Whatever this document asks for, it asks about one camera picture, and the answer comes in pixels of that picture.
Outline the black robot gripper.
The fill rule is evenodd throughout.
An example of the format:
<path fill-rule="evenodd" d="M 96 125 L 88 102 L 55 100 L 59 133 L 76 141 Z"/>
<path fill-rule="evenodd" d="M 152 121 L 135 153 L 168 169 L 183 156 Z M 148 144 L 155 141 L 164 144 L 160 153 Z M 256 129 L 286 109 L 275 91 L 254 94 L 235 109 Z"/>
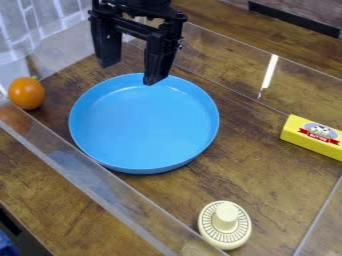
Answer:
<path fill-rule="evenodd" d="M 123 17 L 163 19 L 159 28 Z M 169 73 L 181 41 L 187 16 L 171 7 L 171 0 L 92 0 L 91 35 L 97 62 L 103 68 L 120 62 L 121 33 L 147 39 L 143 83 L 153 85 Z"/>

